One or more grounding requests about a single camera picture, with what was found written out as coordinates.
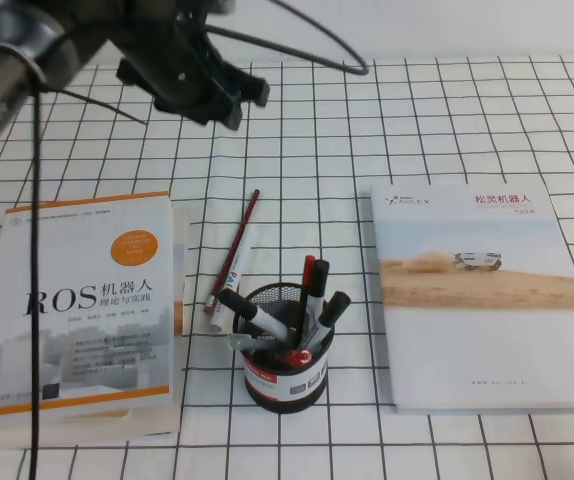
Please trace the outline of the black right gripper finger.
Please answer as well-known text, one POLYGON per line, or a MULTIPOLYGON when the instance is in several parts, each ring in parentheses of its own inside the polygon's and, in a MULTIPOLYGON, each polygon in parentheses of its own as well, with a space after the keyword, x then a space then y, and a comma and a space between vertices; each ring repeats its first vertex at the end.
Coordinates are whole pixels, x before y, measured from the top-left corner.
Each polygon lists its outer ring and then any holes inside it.
POLYGON ((270 94, 270 86, 266 80, 237 67, 227 67, 226 76, 242 102, 253 103, 258 107, 266 106, 270 94))

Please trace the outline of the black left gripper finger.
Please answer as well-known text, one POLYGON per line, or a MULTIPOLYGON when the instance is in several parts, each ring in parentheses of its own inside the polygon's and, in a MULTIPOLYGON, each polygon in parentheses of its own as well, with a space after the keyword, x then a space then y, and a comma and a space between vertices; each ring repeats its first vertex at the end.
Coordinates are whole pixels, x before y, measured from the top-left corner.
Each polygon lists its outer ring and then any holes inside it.
POLYGON ((224 92, 216 92, 203 106, 202 113, 206 121, 214 121, 229 130, 236 131, 242 121, 240 98, 232 97, 224 92))

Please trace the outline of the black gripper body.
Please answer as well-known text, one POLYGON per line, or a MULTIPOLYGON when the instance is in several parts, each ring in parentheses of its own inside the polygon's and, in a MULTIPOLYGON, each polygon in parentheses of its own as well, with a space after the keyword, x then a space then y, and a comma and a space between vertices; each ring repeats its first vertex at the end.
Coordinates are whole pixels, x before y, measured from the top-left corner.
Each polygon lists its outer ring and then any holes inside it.
POLYGON ((118 78, 147 91, 163 112, 206 124, 203 106, 216 92, 232 96, 231 65, 202 30, 207 16, 225 13, 223 1, 133 1, 116 31, 123 54, 118 78))

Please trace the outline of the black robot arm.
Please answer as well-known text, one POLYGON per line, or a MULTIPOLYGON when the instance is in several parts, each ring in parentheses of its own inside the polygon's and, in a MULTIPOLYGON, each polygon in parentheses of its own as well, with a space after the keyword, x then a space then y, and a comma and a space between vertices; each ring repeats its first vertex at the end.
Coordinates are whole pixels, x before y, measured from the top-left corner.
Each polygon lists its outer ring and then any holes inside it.
POLYGON ((61 91, 107 42, 123 55, 117 77, 156 109, 238 129, 242 105, 266 105, 267 82, 226 62, 206 33, 209 1, 3 1, 0 133, 37 81, 61 91))

